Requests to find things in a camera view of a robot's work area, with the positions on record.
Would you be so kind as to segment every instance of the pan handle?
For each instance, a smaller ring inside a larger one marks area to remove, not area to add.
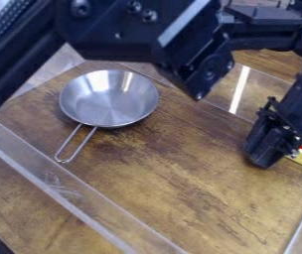
[[[66,140],[63,146],[60,147],[59,151],[58,151],[56,154],[55,154],[55,160],[56,160],[59,163],[70,163],[70,162],[74,160],[74,158],[75,158],[77,155],[79,154],[82,148],[85,147],[87,141],[90,140],[90,138],[93,137],[93,135],[94,135],[94,133],[95,133],[95,131],[97,131],[97,129],[98,129],[98,127],[94,127],[94,128],[93,128],[93,130],[91,130],[91,132],[89,133],[89,135],[86,136],[86,138],[85,138],[82,144],[81,144],[79,147],[77,148],[77,150],[75,150],[73,156],[71,156],[69,159],[60,159],[60,154],[62,154],[62,152],[63,152],[66,146],[70,144],[70,142],[71,142],[73,138],[75,137],[77,132],[78,132],[78,130],[81,129],[82,126],[83,126],[83,124],[79,124],[79,125],[77,126],[77,128],[75,128],[73,134],[70,135],[70,137],[69,137],[69,139]]]

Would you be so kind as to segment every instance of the stainless steel pan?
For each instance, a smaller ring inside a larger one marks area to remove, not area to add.
[[[160,92],[156,84],[134,72],[101,70],[74,79],[62,92],[60,107],[79,125],[55,155],[56,161],[71,162],[98,128],[118,128],[138,122],[153,113],[158,103]],[[60,159],[60,154],[82,125],[94,128],[73,156]]]

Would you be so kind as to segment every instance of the frying pan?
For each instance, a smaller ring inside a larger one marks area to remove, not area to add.
[[[79,125],[60,147],[55,160],[70,163],[98,128],[113,129],[138,122],[154,112],[158,103],[156,84],[134,72],[99,70],[74,79],[60,94],[60,107]],[[93,130],[71,157],[62,159],[60,154],[83,125],[93,126]]]

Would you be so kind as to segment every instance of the wooden tabletop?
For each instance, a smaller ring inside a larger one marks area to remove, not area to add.
[[[291,54],[268,51],[236,58],[287,80],[301,66]],[[288,71],[287,60],[296,63]],[[83,64],[0,112],[7,126],[50,156],[75,127],[58,94],[71,78],[109,67],[126,63]],[[281,253],[302,218],[302,167],[284,160],[271,171],[255,168],[241,153],[249,124],[174,88],[160,89],[152,117],[125,131],[99,132],[67,168],[185,250]],[[2,160],[0,238],[18,253],[119,251]]]

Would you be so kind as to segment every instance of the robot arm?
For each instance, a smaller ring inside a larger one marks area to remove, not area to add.
[[[302,0],[288,10],[220,0],[12,0],[0,13],[0,106],[64,43],[89,60],[154,64],[200,100],[233,68],[232,51],[302,56]],[[302,75],[259,112],[245,151],[264,168],[302,144],[301,87]]]

